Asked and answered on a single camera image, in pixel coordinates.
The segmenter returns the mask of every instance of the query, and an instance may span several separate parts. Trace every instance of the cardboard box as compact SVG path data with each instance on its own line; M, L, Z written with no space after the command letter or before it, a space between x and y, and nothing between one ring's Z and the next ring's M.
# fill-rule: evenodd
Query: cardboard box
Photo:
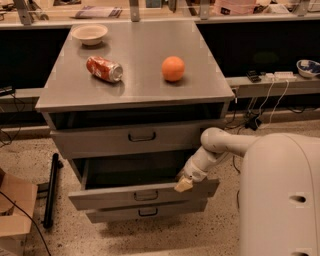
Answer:
M38 186L5 173L0 168L0 191L33 215ZM0 256L23 255L31 220L0 194Z

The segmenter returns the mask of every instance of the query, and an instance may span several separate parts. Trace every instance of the floor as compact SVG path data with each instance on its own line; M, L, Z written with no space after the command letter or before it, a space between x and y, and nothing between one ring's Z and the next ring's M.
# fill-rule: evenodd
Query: floor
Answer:
M290 132L320 137L320 112L279 112L270 124L270 116L264 114L261 118L263 124L257 131L236 128L229 132L254 135ZM241 122L237 119L241 117L229 126ZM50 138L31 131L29 135L21 133L11 145L0 149L0 163L4 171L40 184L49 179L55 152L58 153ZM232 159L212 168L210 177L218 177L221 184L203 213L101 224L91 224L84 212L76 211L69 201L68 193L79 190L80 184L68 162L61 161L64 167L58 176L53 227L47 231L41 225L44 199L37 200L33 216L51 255L238 255L239 174ZM235 165L240 168L240 158L235 158ZM47 255L34 226L27 236L25 255Z

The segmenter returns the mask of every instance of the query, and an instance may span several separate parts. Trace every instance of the orange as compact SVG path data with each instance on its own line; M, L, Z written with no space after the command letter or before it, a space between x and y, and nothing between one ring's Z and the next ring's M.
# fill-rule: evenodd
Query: orange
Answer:
M170 56L162 62L162 75L169 82L180 80L184 73L184 61L177 56Z

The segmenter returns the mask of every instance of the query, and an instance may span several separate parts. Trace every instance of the soda can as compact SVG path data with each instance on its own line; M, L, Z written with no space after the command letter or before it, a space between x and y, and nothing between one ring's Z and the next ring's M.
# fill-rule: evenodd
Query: soda can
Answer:
M122 78L122 66L119 63L104 59L100 56L90 56L86 66L91 74L107 82L116 83Z

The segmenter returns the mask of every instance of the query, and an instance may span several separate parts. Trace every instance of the white bowl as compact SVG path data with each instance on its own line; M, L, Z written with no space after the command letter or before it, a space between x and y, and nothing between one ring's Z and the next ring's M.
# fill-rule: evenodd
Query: white bowl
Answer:
M299 60L297 68L299 74L306 78L312 78L320 74L320 63L313 60Z
M71 35L84 45L97 45L108 33L108 28L100 24L85 24L72 29Z

